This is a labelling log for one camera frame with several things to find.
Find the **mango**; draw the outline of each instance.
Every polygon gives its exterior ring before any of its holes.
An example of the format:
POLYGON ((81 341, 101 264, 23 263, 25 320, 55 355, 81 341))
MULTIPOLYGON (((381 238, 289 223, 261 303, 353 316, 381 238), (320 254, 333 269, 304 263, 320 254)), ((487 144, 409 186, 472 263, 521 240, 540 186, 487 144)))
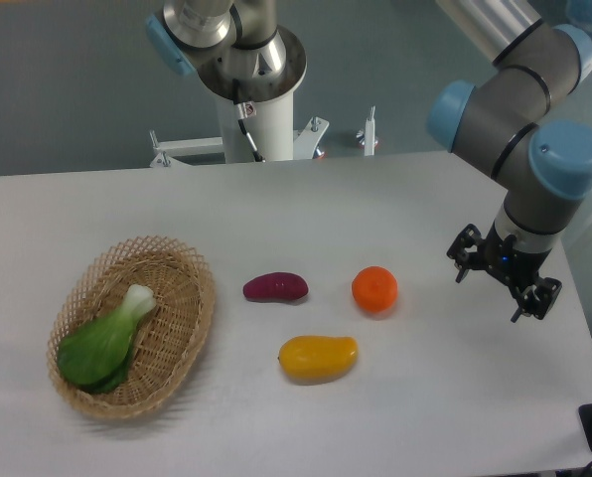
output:
POLYGON ((328 382, 343 376, 358 358, 358 343, 351 337, 297 336, 285 343, 278 361, 296 381, 328 382))

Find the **table surface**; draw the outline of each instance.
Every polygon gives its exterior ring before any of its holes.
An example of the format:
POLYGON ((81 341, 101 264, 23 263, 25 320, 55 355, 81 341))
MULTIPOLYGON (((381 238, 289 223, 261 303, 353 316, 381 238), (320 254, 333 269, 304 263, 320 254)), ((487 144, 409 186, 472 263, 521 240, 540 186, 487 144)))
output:
POLYGON ((504 191, 446 153, 0 178, 0 476, 477 476, 591 460, 577 407, 592 402, 592 342, 561 247, 564 288, 538 322, 510 322, 508 291, 461 284, 445 251, 486 231, 504 191), (86 267, 160 235, 209 261, 208 343, 159 412, 122 423, 53 390, 52 325, 86 267), (351 299, 362 268, 400 300, 372 320, 351 299), (293 271, 306 302, 249 303, 255 275, 293 271), (342 379, 300 387, 276 356, 296 335, 351 335, 342 379))

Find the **bok choy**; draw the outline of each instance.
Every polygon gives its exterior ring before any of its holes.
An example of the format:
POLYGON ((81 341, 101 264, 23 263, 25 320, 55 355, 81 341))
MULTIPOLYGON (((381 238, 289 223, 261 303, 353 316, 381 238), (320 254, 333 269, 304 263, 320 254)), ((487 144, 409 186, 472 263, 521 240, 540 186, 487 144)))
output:
POLYGON ((63 378, 91 394, 108 393, 123 383, 137 326, 155 306, 150 288, 131 285, 117 308, 64 337, 58 347, 63 378))

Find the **wicker basket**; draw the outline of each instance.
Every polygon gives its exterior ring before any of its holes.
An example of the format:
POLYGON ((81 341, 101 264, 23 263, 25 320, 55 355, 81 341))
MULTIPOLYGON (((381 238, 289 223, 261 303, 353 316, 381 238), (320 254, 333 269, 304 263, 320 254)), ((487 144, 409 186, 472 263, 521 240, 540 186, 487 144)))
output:
POLYGON ((125 419, 152 411, 188 373, 206 341, 214 305, 212 274, 193 248, 161 237, 120 243, 88 268, 67 298, 49 339, 49 376, 58 393, 88 415, 125 419), (111 393, 89 395, 60 375, 58 345, 82 323, 118 306, 133 283, 150 287, 157 306, 138 328, 127 381, 111 393))

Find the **metal bracket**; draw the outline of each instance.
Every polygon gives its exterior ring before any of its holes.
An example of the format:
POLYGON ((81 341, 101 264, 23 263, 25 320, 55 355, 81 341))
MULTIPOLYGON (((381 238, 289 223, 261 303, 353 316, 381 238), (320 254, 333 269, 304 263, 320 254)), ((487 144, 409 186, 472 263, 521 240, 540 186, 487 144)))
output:
MULTIPOLYGON (((317 159, 324 156, 320 141, 329 128, 329 121, 312 117, 302 131, 294 131, 294 159, 317 159)), ((159 142, 155 131, 150 131, 155 159, 150 167, 188 166, 176 157, 201 156, 223 153, 223 141, 220 137, 188 139, 183 141, 159 142)))
POLYGON ((324 152, 319 149, 319 144, 328 128, 329 121, 317 116, 312 117, 294 139, 294 159, 316 159, 316 156, 321 153, 324 156, 324 152))

